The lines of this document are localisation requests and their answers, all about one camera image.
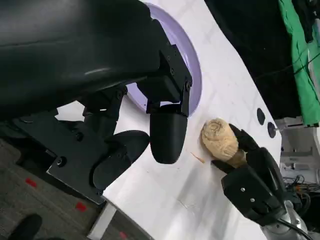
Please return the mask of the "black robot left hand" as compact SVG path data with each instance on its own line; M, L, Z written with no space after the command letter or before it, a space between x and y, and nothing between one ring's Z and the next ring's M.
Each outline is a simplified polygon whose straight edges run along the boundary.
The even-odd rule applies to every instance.
M0 3L0 137L69 195L102 204L147 147L175 163L192 85L139 0Z

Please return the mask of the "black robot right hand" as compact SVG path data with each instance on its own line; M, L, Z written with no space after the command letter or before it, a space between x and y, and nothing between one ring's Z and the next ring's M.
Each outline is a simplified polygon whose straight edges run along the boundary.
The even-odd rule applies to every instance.
M239 149L231 159L227 161L214 159L211 163L226 174L236 168L248 165L255 170L275 196L284 198L286 195L285 184L273 156L266 148L260 147L246 131L238 129L233 124L229 126L235 134Z

